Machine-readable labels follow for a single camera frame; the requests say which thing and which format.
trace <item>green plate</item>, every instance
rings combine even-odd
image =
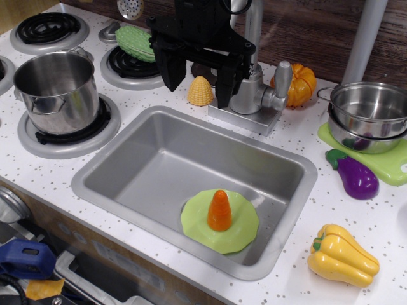
[[[328,123],[319,128],[318,137],[333,148],[339,149],[351,158],[365,164],[385,183],[391,186],[401,186],[407,183],[407,173],[401,170],[401,167],[407,164],[407,140],[401,139],[395,148],[382,154],[363,154],[337,142],[329,131]]]
[[[220,254],[241,251],[257,235],[259,217],[256,209],[241,194],[224,190],[230,203],[232,225],[226,231],[214,231],[207,223],[207,216],[216,191],[218,189],[202,191],[185,204],[181,213],[184,234]]]

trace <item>yellow bell pepper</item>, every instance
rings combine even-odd
[[[317,79],[313,70],[301,64],[291,65],[293,68],[293,80],[288,89],[288,101],[286,107],[298,107],[309,100],[317,87]],[[274,77],[270,81],[274,88]]]
[[[343,227],[326,224],[318,232],[308,257],[309,268],[323,278],[367,287],[379,272],[379,261]]]

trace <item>metal ladle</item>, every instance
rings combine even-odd
[[[136,20],[144,11],[144,0],[117,0],[117,7],[124,18]]]

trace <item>stacked pots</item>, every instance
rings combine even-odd
[[[385,153],[407,135],[407,91],[383,83],[338,85],[331,92],[329,129],[342,145]]]

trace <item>yellow corn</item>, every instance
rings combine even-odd
[[[209,82],[203,76],[197,76],[188,91],[188,102],[196,106],[205,106],[214,99]]]

